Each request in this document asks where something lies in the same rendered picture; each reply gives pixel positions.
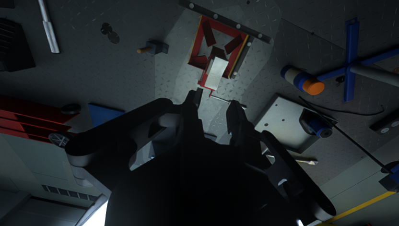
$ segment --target yellow line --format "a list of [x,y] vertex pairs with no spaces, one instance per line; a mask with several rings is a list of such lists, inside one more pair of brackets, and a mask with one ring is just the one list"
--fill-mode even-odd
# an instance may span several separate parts
[[351,214],[351,213],[353,213],[353,212],[356,212],[356,211],[358,211],[358,210],[361,210],[361,209],[363,209],[364,207],[367,207],[367,206],[369,206],[369,205],[371,205],[371,204],[373,204],[373,203],[375,203],[375,202],[378,202],[379,200],[382,200],[382,199],[384,199],[384,198],[386,198],[386,197],[389,197],[389,196],[392,195],[392,194],[396,194],[396,193],[395,193],[395,192],[391,192],[391,191],[385,192],[384,194],[379,195],[378,197],[373,198],[372,200],[369,200],[369,201],[367,201],[367,202],[365,202],[365,203],[362,203],[362,204],[360,204],[359,206],[354,207],[353,209],[350,209],[350,210],[348,210],[348,211],[346,211],[346,212],[344,212],[344,213],[341,213],[341,214],[339,214],[339,215],[336,215],[335,217],[333,217],[333,218],[331,218],[331,219],[325,221],[324,223],[328,224],[328,223],[334,222],[335,220],[338,220],[338,219],[340,219],[340,218],[343,218],[343,217],[346,216],[346,215],[349,215],[349,214]]
[[237,63],[237,61],[238,61],[238,58],[240,57],[240,55],[241,55],[241,52],[243,51],[243,48],[244,48],[244,46],[245,46],[245,43],[246,43],[246,40],[248,40],[248,35],[247,35],[247,36],[245,36],[244,43],[243,43],[243,45],[241,46],[241,49],[240,49],[240,51],[238,52],[237,58],[235,58],[234,64],[233,64],[233,66],[232,66],[232,68],[231,68],[231,70],[230,70],[229,76],[228,76],[228,78],[229,78],[229,79],[230,79],[230,76],[231,76],[231,74],[233,73],[233,70],[234,70],[235,64],[236,64],[236,63]]

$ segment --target wheel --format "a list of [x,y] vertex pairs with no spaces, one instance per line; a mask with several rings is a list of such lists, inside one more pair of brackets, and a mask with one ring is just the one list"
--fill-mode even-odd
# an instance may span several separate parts
[[48,139],[58,147],[65,148],[68,141],[71,140],[73,136],[64,131],[55,131],[48,136]]
[[69,104],[65,105],[61,108],[61,112],[63,114],[77,114],[78,112],[81,111],[81,106],[78,104]]

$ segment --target black metal bar with holes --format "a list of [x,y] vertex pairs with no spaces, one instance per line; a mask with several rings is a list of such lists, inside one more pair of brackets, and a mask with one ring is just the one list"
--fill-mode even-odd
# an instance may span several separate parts
[[233,73],[230,75],[230,79],[235,79],[235,77],[237,76],[237,73],[240,70],[241,65],[243,64],[245,56],[248,53],[249,49],[251,48],[251,44],[253,41],[254,41],[254,38],[252,36],[249,36],[248,40],[246,40],[246,44],[244,45],[244,48],[241,51],[241,54],[238,56],[237,63],[235,64],[235,66],[233,68]]
[[266,42],[267,44],[270,44],[271,37],[269,37],[267,35],[264,35],[262,33],[259,33],[259,32],[255,31],[255,30],[253,30],[252,28],[248,28],[248,27],[246,27],[246,26],[244,26],[242,24],[240,24],[240,28],[237,28],[236,27],[237,24],[238,24],[237,22],[235,22],[233,20],[230,20],[230,19],[228,19],[228,18],[226,18],[224,16],[221,16],[221,15],[215,13],[215,12],[212,12],[212,11],[210,11],[208,9],[205,9],[205,8],[195,4],[195,3],[192,3],[192,2],[187,1],[187,0],[179,0],[178,4],[180,6],[182,6],[183,8],[186,8],[188,10],[192,10],[194,12],[197,12],[198,14],[201,14],[201,15],[205,15],[206,17],[214,19],[215,21],[217,21],[219,23],[222,23],[222,24],[224,24],[226,26],[229,26],[229,27],[231,27],[233,29],[241,31],[241,32],[243,32],[243,33],[245,33],[245,34],[247,34],[249,36],[253,36],[254,38],[257,38],[257,39],[259,39],[259,40],[261,40],[263,42]]
[[356,145],[361,151],[363,151],[367,156],[369,156],[374,162],[376,162],[379,166],[381,166],[381,168],[383,170],[385,170],[387,173],[389,174],[393,174],[392,171],[390,169],[387,169],[385,167],[385,165],[383,165],[378,159],[376,159],[373,155],[371,155],[371,153],[369,153],[366,149],[364,149],[361,145],[359,145],[355,140],[353,140],[351,137],[349,137],[346,133],[344,133],[339,127],[337,127],[336,125],[334,125],[333,123],[331,123],[328,119],[326,119],[326,117],[324,115],[322,115],[321,113],[319,113],[316,109],[314,109],[314,107],[309,104],[309,102],[307,102],[305,99],[303,99],[302,97],[299,96],[299,98],[302,99],[302,101],[304,101],[310,108],[312,108],[325,122],[327,122],[328,125],[334,127],[335,129],[337,129],[337,131],[339,131],[343,136],[345,136],[345,138],[349,139],[349,141],[351,141],[354,145]]

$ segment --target blue cross-shaped stand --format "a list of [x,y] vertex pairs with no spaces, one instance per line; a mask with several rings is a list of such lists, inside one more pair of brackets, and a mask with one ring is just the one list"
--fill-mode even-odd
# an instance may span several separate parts
[[343,102],[353,100],[356,74],[351,72],[351,67],[354,64],[367,66],[399,54],[399,47],[397,47],[395,49],[383,52],[377,56],[368,59],[357,60],[357,47],[359,44],[359,25],[360,23],[357,21],[357,18],[353,18],[347,21],[345,24],[346,58],[343,66],[341,68],[317,76],[318,80],[323,81],[334,76],[345,74],[345,90],[343,95]]

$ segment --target white light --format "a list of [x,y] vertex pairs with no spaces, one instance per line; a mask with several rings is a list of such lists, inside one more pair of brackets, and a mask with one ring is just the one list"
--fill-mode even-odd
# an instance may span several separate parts
[[106,207],[108,201],[106,201],[83,226],[104,226],[106,224]]

